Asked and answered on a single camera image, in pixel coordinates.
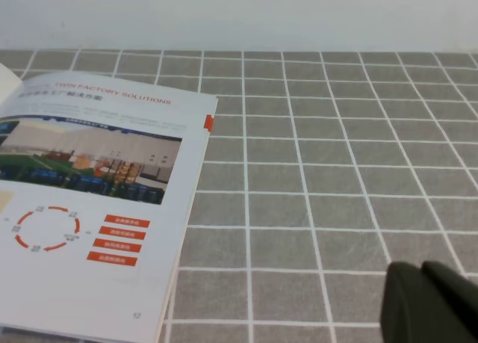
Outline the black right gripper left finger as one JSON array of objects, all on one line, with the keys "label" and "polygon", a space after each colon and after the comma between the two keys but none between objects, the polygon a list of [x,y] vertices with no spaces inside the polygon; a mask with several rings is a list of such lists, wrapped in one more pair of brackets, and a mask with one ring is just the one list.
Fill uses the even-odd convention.
[{"label": "black right gripper left finger", "polygon": [[389,265],[380,313],[384,342],[454,342],[459,321],[421,270],[405,262]]}]

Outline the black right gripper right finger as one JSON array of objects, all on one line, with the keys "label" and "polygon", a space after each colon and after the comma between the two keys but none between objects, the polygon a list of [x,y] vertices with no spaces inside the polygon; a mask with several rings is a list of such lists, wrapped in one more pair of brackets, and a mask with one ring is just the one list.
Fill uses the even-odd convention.
[{"label": "black right gripper right finger", "polygon": [[440,262],[426,261],[421,270],[477,342],[477,285]]}]

